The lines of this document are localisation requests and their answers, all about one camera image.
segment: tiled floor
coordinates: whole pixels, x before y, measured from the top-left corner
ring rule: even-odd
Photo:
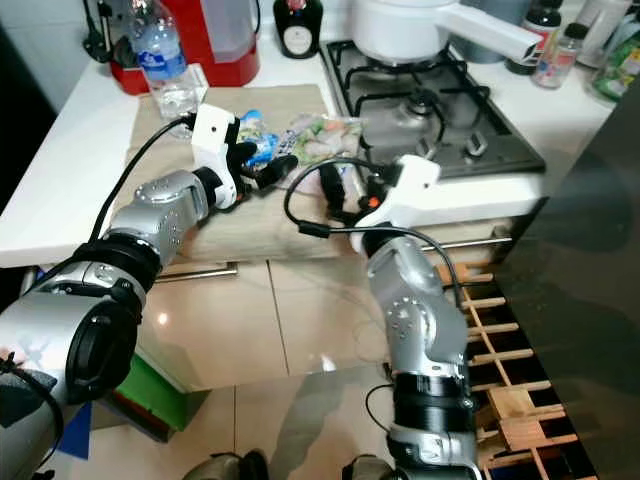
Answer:
[[[180,480],[208,454],[258,448],[273,480],[337,480],[358,454],[389,460],[384,432],[364,409],[366,392],[381,383],[381,369],[365,366],[215,390],[166,445],[111,427],[92,433],[88,462],[56,454],[46,468],[56,480]],[[376,392],[371,407],[389,423],[391,391]]]

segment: kitchen counter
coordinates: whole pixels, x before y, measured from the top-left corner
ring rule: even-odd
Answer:
[[[319,56],[286,59],[268,35],[259,51],[261,70],[249,86],[315,83],[335,113]],[[442,182],[433,188],[424,225],[529,213],[611,111],[584,92],[586,73],[578,69],[557,91],[537,88],[502,64],[470,64],[469,72],[491,87],[494,103],[545,158],[548,170]],[[124,166],[137,108],[138,99],[122,93],[104,66],[87,66],[0,217],[0,267],[54,263],[86,240]]]

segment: gas stove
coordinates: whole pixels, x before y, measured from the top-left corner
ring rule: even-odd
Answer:
[[[321,53],[341,115],[364,120],[360,147],[372,163],[417,154],[439,163],[442,178],[545,169],[490,89],[448,50],[431,62],[394,66],[366,57],[352,41],[323,43]]]

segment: bottle cap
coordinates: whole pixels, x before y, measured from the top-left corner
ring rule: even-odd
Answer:
[[[544,8],[560,8],[562,6],[562,0],[540,0],[538,5]]]
[[[570,23],[567,25],[567,29],[564,31],[564,34],[569,38],[574,38],[576,40],[584,40],[584,37],[589,33],[589,28],[582,25],[581,23]]]

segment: red appliance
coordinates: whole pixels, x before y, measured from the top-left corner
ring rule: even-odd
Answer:
[[[163,0],[176,19],[189,63],[202,65],[211,86],[239,87],[258,73],[254,0]],[[260,8],[258,1],[255,7]]]

